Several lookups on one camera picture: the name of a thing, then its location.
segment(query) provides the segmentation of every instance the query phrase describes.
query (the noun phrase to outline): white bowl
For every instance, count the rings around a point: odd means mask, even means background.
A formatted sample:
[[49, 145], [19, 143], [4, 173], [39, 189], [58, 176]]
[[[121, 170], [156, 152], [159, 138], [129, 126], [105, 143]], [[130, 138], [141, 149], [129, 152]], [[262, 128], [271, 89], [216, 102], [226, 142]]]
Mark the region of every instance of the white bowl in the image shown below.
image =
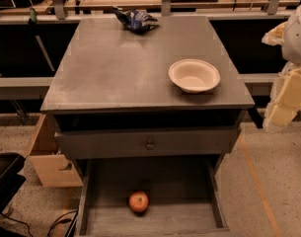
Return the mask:
[[172, 64], [169, 70], [172, 82], [188, 93], [213, 89], [220, 82], [218, 70], [198, 59], [184, 59]]

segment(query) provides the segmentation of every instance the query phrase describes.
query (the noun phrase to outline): concrete floor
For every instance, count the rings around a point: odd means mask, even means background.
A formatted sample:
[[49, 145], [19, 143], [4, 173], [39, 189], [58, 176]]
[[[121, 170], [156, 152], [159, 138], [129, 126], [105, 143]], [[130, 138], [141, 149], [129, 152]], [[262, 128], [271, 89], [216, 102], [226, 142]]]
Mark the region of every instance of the concrete floor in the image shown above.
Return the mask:
[[[23, 153], [38, 115], [20, 125], [16, 115], [0, 115], [0, 153]], [[216, 175], [229, 228], [246, 237], [301, 237], [301, 121], [283, 132], [267, 133], [251, 122], [226, 155]], [[13, 199], [13, 217], [31, 225], [34, 236], [46, 236], [51, 223], [77, 208], [81, 189], [44, 188], [29, 160], [27, 180]], [[26, 227], [0, 219], [0, 225], [26, 234]], [[63, 236], [58, 225], [51, 236]]]

